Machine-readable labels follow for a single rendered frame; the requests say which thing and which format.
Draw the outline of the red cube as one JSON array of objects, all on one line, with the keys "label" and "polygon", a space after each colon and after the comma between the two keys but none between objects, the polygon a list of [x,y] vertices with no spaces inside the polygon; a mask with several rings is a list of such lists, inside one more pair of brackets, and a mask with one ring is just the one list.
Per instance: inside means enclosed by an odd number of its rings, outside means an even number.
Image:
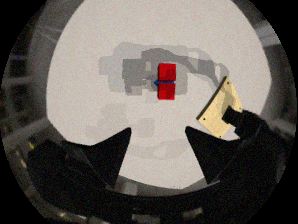
[{"label": "red cube", "polygon": [[158,100],[174,100],[174,92],[176,92],[176,83],[157,84]]},{"label": "red cube", "polygon": [[158,63],[158,81],[176,81],[176,64]]}]

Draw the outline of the blue cube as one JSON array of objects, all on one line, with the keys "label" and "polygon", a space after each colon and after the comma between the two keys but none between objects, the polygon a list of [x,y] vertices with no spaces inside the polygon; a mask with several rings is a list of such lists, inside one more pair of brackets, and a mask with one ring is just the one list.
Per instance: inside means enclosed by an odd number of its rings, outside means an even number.
[{"label": "blue cube", "polygon": [[158,79],[156,81],[154,81],[154,85],[157,85],[158,83],[174,83],[174,81],[158,81]]}]

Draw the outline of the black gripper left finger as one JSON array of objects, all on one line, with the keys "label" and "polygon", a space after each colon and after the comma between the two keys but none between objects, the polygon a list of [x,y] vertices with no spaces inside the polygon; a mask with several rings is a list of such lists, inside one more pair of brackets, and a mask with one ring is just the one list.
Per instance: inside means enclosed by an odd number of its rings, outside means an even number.
[{"label": "black gripper left finger", "polygon": [[74,144],[67,140],[60,141],[61,147],[69,157],[88,164],[90,169],[100,177],[102,183],[106,184],[106,188],[114,189],[116,186],[114,183],[120,175],[118,172],[120,172],[122,160],[126,155],[126,148],[130,144],[130,136],[132,136],[132,128],[128,127],[94,145]]}]

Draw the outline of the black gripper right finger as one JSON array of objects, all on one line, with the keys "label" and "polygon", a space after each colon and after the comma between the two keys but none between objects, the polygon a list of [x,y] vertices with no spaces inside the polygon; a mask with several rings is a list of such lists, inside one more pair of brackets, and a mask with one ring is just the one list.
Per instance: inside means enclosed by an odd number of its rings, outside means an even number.
[{"label": "black gripper right finger", "polygon": [[239,149],[253,144],[255,140],[254,135],[243,136],[241,139],[223,140],[221,137],[210,136],[210,133],[198,131],[186,125],[185,127],[186,139],[189,140],[190,147],[192,147],[194,155],[200,164],[201,171],[204,173],[205,181],[208,185],[220,181],[221,173],[225,171],[227,165],[234,160]]}]

